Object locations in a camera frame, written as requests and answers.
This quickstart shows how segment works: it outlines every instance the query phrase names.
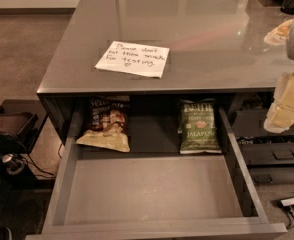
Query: drawer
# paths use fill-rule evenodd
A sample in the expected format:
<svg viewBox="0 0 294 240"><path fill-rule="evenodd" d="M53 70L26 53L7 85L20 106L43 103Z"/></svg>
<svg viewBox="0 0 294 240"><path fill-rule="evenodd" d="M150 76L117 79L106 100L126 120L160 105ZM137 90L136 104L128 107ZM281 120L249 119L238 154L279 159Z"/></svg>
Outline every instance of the drawer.
<svg viewBox="0 0 294 240"><path fill-rule="evenodd" d="M77 145L83 107L79 102L73 115L42 234L27 239L237 240L287 232L268 222L223 109L223 153L182 156L171 113L132 115L128 154ZM146 137L134 138L146 125ZM168 149L156 152L154 136Z"/></svg>
<svg viewBox="0 0 294 240"><path fill-rule="evenodd" d="M236 137L294 135L294 125L282 134L274 134L264 129L267 109L249 109L236 112L236 118L232 124Z"/></svg>
<svg viewBox="0 0 294 240"><path fill-rule="evenodd" d="M294 167L251 168L250 174L255 184L292 184Z"/></svg>
<svg viewBox="0 0 294 240"><path fill-rule="evenodd" d="M294 165L294 143L268 143L240 145L248 166Z"/></svg>

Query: power strip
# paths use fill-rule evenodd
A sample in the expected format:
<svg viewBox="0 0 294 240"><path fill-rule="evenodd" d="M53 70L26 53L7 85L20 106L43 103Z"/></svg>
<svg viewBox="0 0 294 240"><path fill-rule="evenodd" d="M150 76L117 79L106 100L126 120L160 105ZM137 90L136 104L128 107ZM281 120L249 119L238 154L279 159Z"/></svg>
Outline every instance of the power strip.
<svg viewBox="0 0 294 240"><path fill-rule="evenodd" d="M283 199L283 200L279 200L279 203L283 207L294 205L294 197Z"/></svg>

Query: concrete floor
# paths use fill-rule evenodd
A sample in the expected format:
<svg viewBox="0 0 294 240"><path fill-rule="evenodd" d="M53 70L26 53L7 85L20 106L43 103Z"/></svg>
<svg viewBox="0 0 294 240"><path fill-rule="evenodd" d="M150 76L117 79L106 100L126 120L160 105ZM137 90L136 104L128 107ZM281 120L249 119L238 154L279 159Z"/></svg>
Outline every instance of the concrete floor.
<svg viewBox="0 0 294 240"><path fill-rule="evenodd" d="M0 15L0 104L4 99L37 99L36 90L70 17ZM40 168L56 174L60 144L47 121L31 156ZM275 207L274 201L294 196L294 184L258 186L257 190L269 220L287 225L288 216ZM50 190L12 191L0 214L0 227L10 227L14 240L40 233L50 195ZM277 239L294 240L294 228Z"/></svg>

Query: gray tabletop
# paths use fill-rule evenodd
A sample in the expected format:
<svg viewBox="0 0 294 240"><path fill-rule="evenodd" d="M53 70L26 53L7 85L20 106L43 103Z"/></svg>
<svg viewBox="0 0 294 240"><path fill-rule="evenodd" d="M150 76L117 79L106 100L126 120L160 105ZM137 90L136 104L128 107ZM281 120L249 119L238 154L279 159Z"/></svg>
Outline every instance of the gray tabletop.
<svg viewBox="0 0 294 240"><path fill-rule="evenodd" d="M289 18L257 0L81 0L38 94L272 89L294 62L263 38ZM96 69L112 41L170 48L163 76Z"/></svg>

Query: snack bag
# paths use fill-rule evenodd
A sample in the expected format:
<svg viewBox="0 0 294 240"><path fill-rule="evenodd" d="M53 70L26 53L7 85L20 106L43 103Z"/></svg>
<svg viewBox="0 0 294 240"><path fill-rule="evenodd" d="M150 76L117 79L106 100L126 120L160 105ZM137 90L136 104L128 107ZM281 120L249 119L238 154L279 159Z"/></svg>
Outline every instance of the snack bag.
<svg viewBox="0 0 294 240"><path fill-rule="evenodd" d="M129 152L129 97L94 97L90 101L90 119L86 131L76 143Z"/></svg>
<svg viewBox="0 0 294 240"><path fill-rule="evenodd" d="M214 100L181 101L179 124L181 154L221 153L215 127Z"/></svg>

